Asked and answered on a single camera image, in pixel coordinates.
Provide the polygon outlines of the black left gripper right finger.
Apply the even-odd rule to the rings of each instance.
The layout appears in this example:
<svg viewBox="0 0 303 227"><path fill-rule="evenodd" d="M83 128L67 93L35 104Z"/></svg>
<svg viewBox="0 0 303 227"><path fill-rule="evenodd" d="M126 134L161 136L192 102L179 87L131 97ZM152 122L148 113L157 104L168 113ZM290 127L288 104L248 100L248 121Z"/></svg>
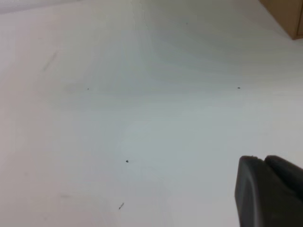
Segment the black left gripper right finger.
<svg viewBox="0 0 303 227"><path fill-rule="evenodd" d="M265 162L288 187L303 186L302 168L279 156L267 156Z"/></svg>

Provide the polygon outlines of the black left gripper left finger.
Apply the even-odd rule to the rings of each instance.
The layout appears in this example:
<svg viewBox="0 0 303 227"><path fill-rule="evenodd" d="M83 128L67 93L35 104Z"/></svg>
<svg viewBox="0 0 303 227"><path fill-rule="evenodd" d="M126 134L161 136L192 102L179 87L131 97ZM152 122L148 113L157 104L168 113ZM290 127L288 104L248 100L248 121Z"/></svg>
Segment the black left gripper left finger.
<svg viewBox="0 0 303 227"><path fill-rule="evenodd" d="M303 225L303 187L288 187L257 157L239 159L235 202L240 227Z"/></svg>

